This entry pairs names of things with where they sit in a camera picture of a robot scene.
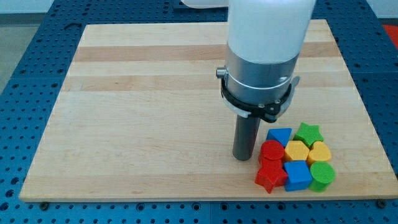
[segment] blue table surface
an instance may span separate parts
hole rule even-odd
[[[187,9],[178,0],[55,0],[0,96],[0,223],[397,223],[397,199],[50,204],[18,199],[85,25],[225,21],[227,14]],[[328,21],[397,173],[397,49],[365,0],[318,0],[313,18]]]

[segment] blue cube block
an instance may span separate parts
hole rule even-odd
[[[285,190],[305,190],[312,182],[310,169],[305,161],[285,162],[284,169],[288,175]]]
[[[284,147],[286,147],[287,142],[290,139],[290,135],[292,134],[291,128],[275,128],[268,130],[266,140],[275,140],[279,141]]]

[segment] green block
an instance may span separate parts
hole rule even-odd
[[[302,141],[307,147],[311,147],[314,142],[323,141],[323,136],[319,132],[319,125],[302,122],[293,140]]]
[[[335,180],[335,170],[327,162],[314,162],[310,168],[312,182],[308,187],[314,192],[323,192]]]

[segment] yellow heart block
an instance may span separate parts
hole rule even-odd
[[[289,141],[285,148],[285,162],[304,161],[309,152],[309,148],[302,141]]]
[[[307,164],[311,166],[314,162],[328,162],[331,159],[331,152],[329,147],[321,141],[316,141],[311,146],[311,151],[308,153]]]

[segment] wood grain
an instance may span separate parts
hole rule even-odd
[[[398,183],[324,20],[311,21],[294,100],[262,122],[253,158],[232,153],[223,104],[226,23],[87,26],[21,190],[27,202],[394,198]],[[254,183],[269,128],[319,124],[328,190],[268,194]]]

